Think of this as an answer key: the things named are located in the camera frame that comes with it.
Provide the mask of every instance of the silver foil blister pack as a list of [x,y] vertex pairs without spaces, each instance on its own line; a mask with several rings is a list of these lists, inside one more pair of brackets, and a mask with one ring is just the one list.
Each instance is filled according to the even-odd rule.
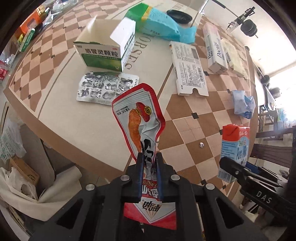
[[135,87],[139,77],[115,72],[88,72],[79,82],[76,100],[111,105],[125,91]]

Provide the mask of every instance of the black oval dish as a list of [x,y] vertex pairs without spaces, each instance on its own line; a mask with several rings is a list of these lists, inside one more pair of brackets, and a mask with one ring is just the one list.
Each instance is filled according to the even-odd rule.
[[173,9],[168,10],[167,15],[169,15],[177,23],[181,24],[187,24],[192,21],[192,17],[189,14]]

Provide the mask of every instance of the brown and beige checkered pattern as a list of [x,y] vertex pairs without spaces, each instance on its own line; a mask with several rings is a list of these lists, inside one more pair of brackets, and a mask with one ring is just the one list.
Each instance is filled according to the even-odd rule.
[[85,1],[75,6],[49,26],[28,50],[11,81],[10,90],[32,111],[45,92],[55,69],[73,48],[73,41],[89,20],[106,18],[133,0]]
[[[222,127],[227,124],[249,126],[249,120],[234,114],[230,91],[245,90],[250,94],[249,77],[239,78],[230,70],[222,75],[208,69],[202,27],[210,21],[202,17],[194,45],[205,73],[209,96],[206,98],[173,94],[164,114],[166,126],[160,135],[158,149],[167,164],[195,184],[213,183],[226,195],[235,193],[237,183],[228,184],[217,178],[220,161]],[[237,49],[248,71],[244,47],[217,26],[222,38],[227,38]]]

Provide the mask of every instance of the metal bolt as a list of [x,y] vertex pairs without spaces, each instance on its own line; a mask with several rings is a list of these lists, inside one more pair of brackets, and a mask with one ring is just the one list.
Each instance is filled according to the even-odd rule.
[[85,189],[86,189],[87,191],[91,191],[91,190],[94,190],[95,187],[96,187],[96,186],[95,186],[94,184],[87,184],[86,187],[85,187]]
[[128,180],[129,180],[129,175],[122,175],[122,176],[120,177],[120,179],[121,179],[122,181],[128,181]]
[[215,185],[212,184],[212,183],[207,183],[207,184],[205,185],[205,187],[206,187],[206,189],[208,189],[208,190],[213,190],[213,189],[215,188]]
[[177,174],[173,174],[173,175],[171,175],[170,178],[171,178],[173,181],[178,181],[178,180],[180,180],[180,176],[177,175]]

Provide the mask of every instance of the red and blue juice carton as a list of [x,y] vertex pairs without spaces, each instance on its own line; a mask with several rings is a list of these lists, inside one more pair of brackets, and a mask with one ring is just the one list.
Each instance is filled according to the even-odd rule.
[[[227,156],[245,166],[249,150],[250,128],[229,124],[223,126],[221,158]],[[219,168],[218,177],[226,182],[233,182],[235,177]]]

